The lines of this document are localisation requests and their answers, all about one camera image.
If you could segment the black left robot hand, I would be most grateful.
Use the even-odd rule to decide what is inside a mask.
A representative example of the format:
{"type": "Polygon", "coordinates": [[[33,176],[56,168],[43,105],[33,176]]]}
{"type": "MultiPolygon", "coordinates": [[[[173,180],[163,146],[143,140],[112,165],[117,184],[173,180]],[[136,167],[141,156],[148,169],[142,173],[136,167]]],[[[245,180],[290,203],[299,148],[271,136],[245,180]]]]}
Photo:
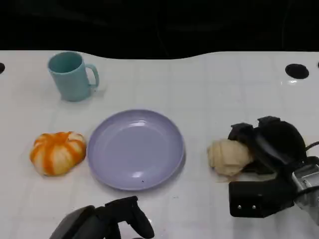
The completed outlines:
{"type": "Polygon", "coordinates": [[[119,223],[126,222],[143,239],[154,230],[138,206],[137,196],[117,199],[101,207],[89,205],[67,214],[50,236],[52,239],[120,239],[119,223]]]}

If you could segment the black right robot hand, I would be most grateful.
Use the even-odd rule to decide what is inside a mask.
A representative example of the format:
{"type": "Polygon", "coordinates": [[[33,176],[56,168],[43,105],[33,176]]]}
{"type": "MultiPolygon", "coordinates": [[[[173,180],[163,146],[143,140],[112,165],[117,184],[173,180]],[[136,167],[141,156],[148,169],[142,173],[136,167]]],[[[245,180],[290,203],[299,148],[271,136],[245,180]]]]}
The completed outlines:
{"type": "Polygon", "coordinates": [[[247,146],[254,160],[266,172],[292,172],[306,160],[306,144],[295,126],[278,117],[258,119],[258,126],[237,123],[231,126],[229,140],[247,146]]]}

